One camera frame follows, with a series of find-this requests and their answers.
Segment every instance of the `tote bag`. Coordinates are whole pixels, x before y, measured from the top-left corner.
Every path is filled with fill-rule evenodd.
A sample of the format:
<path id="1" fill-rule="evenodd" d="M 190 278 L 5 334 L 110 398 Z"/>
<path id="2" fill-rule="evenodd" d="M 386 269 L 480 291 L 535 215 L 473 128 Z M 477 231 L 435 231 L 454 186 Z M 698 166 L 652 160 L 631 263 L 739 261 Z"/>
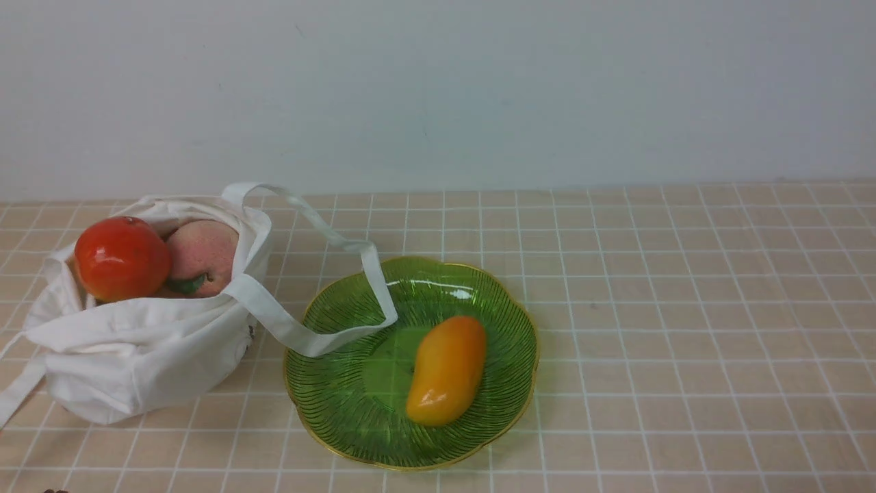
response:
<path id="1" fill-rule="evenodd" d="M 256 189 L 284 197 L 331 246 L 361 255 L 364 274 L 383 312 L 382 323 L 318 334 L 286 312 L 262 285 L 272 249 L 272 224 L 263 211 L 244 206 L 244 199 Z M 96 305 L 93 297 L 82 299 L 67 263 L 75 244 L 49 254 L 41 273 L 48 284 L 0 358 L 20 337 L 47 351 L 33 358 L 0 392 L 0 428 L 43 378 L 56 403 L 91 423 L 109 425 L 185 404 L 214 388 L 243 358 L 257 321 L 282 345 L 317 357 L 398 319 L 374 244 L 345 239 L 300 196 L 283 187 L 239 182 L 226 187 L 221 196 L 145 196 L 116 216 L 142 218 L 159 234 L 197 219 L 231 226 L 239 240 L 230 283 L 214 297 L 144 297 Z"/>

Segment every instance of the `red tomato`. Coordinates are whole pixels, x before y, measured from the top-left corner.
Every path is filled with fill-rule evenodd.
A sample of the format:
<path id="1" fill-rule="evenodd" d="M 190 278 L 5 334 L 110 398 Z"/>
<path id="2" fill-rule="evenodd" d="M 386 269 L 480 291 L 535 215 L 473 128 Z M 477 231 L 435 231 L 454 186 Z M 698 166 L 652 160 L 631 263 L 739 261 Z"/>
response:
<path id="1" fill-rule="evenodd" d="M 149 223 L 127 216 L 91 225 L 74 257 L 82 287 L 105 303 L 151 296 L 171 267 L 170 251 Z"/>

